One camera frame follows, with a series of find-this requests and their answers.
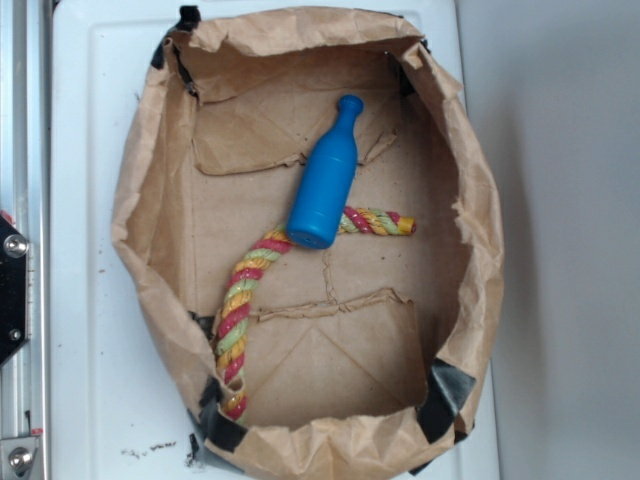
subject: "multicolored rope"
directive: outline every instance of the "multicolored rope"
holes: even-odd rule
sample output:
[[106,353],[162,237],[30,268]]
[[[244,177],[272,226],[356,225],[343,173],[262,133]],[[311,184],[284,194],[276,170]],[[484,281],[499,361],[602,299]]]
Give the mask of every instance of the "multicolored rope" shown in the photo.
[[[395,212],[370,208],[345,207],[338,233],[374,233],[376,235],[411,235],[416,222]],[[222,306],[221,322],[211,340],[218,373],[224,383],[237,393],[222,407],[234,421],[242,423],[247,408],[244,392],[244,359],[247,345],[249,302],[264,271],[291,250],[284,225],[276,227],[259,240],[233,269]]]

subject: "paper bag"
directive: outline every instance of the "paper bag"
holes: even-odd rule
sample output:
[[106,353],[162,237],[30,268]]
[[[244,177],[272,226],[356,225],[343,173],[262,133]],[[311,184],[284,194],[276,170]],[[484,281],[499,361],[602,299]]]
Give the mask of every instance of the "paper bag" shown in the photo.
[[[393,15],[181,13],[147,75],[112,233],[186,407],[207,447],[256,478],[419,468],[473,429],[503,291],[498,194],[461,86]],[[286,221],[345,93],[365,103],[349,204],[418,230],[341,235],[271,267],[251,303],[240,425],[194,318],[219,313],[234,264]]]

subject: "bottle neck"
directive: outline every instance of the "bottle neck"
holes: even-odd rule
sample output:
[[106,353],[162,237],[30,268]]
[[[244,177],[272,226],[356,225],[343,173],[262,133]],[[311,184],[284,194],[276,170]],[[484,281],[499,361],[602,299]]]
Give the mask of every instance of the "bottle neck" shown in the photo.
[[353,132],[358,113],[360,112],[353,111],[352,109],[342,110],[340,112],[340,115],[338,115],[338,119],[336,120],[333,128],[337,130],[348,130],[350,132]]

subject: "metal bolt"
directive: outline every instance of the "metal bolt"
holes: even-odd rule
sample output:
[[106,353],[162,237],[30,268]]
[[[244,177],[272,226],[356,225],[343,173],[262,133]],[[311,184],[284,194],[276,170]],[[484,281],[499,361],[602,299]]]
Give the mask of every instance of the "metal bolt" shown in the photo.
[[17,342],[22,338],[22,332],[17,328],[14,328],[9,332],[9,338],[11,338],[11,340],[13,340],[14,342]]
[[9,454],[9,466],[16,473],[25,472],[33,462],[33,455],[24,447],[18,447]]
[[22,235],[9,235],[4,241],[4,251],[11,258],[24,257],[28,249],[29,243]]

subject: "cardboard flap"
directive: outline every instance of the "cardboard flap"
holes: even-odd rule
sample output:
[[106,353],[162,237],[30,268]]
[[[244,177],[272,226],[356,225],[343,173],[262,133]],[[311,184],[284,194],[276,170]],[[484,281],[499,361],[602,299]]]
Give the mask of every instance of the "cardboard flap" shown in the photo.
[[[401,122],[399,66],[385,52],[332,47],[256,58],[223,50],[210,62],[219,63],[224,73],[196,80],[207,102],[198,111],[193,138],[203,173],[303,161],[335,121],[336,98],[347,93],[366,105],[355,128],[361,165],[395,140]],[[238,95],[242,89],[247,90]]]
[[387,415],[424,402],[413,302],[393,290],[261,318],[248,330],[249,425],[297,428],[317,418]]

